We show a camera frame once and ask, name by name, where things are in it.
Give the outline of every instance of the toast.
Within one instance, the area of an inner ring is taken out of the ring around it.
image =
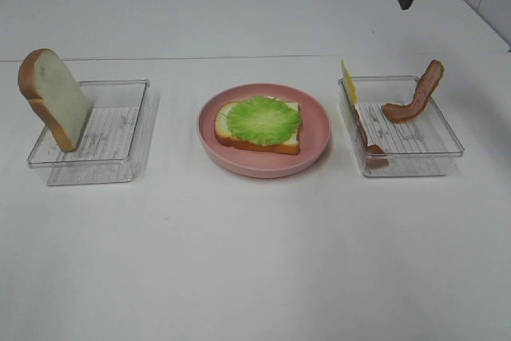
[[[92,109],[73,75],[48,49],[31,52],[18,71],[18,86],[63,152],[74,151]]]
[[[228,128],[227,115],[229,111],[237,105],[238,101],[231,101],[220,108],[215,119],[215,136],[218,142],[227,147],[236,149],[244,149],[248,151],[274,152],[295,155],[299,153],[299,129],[293,132],[291,137],[283,143],[275,145],[257,145],[248,141],[240,140],[235,137]],[[288,107],[299,111],[299,103],[297,101],[286,103]]]

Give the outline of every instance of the white tabletop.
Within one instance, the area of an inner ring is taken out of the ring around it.
[[[79,80],[148,78],[160,107],[145,174],[46,187],[42,123],[0,64],[0,339],[511,338],[509,56],[346,56],[354,75],[446,67],[435,99],[465,146],[449,176],[364,178],[339,114],[340,57],[70,61]],[[316,97],[332,142],[294,176],[214,164],[196,118],[232,86]]]
[[[509,49],[462,0],[0,0],[0,60]]]

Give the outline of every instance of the pink plate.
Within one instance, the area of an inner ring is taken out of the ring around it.
[[[300,152],[297,155],[245,151],[218,143],[215,137],[215,118],[222,105],[254,95],[273,96],[299,103],[302,125],[299,129]],[[278,84],[247,84],[223,91],[202,108],[197,124],[202,145],[217,164],[245,176],[260,178],[288,176],[304,170],[321,156],[331,135],[327,111],[313,97],[298,89]]]

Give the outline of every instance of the white bread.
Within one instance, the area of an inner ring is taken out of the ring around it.
[[[286,153],[288,155],[295,155],[299,152],[298,129],[287,141],[277,145],[256,145],[249,143],[248,141],[242,141],[239,138],[233,136],[228,128],[227,115],[231,108],[236,104],[238,104],[238,101],[231,101],[226,105],[223,105],[216,115],[215,135],[219,143],[226,147],[234,147],[248,151]],[[289,102],[286,104],[296,111],[299,110],[299,103],[297,101]]]
[[[48,126],[59,148],[77,148],[92,104],[73,75],[48,49],[31,52],[19,67],[18,86],[30,107]]]

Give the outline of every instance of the plastic tray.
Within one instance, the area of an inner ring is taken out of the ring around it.
[[[385,154],[368,152],[361,127],[348,101],[344,79],[341,111],[347,123],[358,164],[364,176],[441,176],[453,168],[464,149],[431,97],[422,113],[406,123],[393,124],[382,114],[386,103],[408,104],[418,77],[353,77],[355,105],[368,145],[379,145]]]
[[[81,81],[93,111],[77,150],[64,153],[45,127],[27,162],[47,185],[131,181],[147,158],[153,133],[149,81]]]

